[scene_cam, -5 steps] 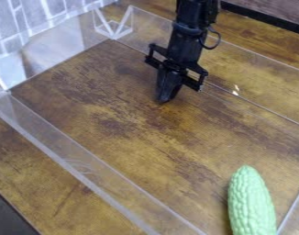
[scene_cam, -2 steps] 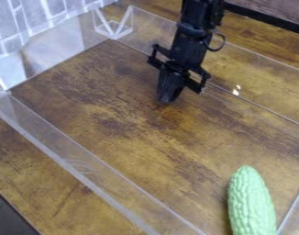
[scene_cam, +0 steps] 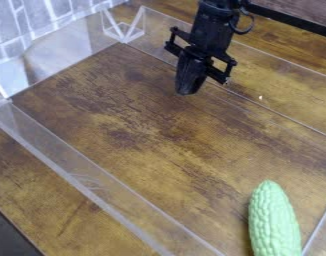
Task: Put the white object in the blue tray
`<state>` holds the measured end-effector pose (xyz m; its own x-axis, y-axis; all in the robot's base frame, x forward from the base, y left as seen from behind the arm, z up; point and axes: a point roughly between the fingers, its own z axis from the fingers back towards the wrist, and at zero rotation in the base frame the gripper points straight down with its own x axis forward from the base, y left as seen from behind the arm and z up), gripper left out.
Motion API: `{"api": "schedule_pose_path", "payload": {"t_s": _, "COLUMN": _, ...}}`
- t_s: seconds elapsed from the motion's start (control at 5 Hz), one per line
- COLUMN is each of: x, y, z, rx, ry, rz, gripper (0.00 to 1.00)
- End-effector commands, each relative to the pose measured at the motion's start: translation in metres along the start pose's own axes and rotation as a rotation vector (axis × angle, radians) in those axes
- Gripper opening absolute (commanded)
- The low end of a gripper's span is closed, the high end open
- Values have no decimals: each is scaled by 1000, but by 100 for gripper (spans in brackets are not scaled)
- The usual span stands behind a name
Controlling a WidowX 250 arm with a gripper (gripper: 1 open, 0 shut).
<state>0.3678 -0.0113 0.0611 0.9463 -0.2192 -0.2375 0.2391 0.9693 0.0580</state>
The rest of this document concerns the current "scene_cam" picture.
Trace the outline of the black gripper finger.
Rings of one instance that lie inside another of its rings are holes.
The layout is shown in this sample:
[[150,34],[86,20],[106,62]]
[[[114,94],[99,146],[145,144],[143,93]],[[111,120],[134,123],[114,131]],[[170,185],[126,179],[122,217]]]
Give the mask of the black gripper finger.
[[179,94],[189,94],[190,92],[190,64],[191,57],[186,51],[182,51],[177,68],[177,82],[175,88]]
[[191,58],[191,64],[190,64],[190,92],[185,95],[195,94],[207,78],[207,69],[210,66],[210,60],[209,59],[197,59]]

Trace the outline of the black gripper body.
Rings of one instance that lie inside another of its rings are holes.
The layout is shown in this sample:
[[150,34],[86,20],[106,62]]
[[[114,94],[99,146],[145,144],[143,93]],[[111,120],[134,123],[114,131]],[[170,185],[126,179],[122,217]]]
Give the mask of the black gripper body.
[[178,57],[178,61],[182,51],[191,58],[209,59],[207,77],[219,83],[227,82],[237,66],[227,49],[233,35],[247,33],[237,28],[246,6],[246,0],[201,0],[191,31],[186,32],[177,26],[170,28],[171,36],[165,49]]

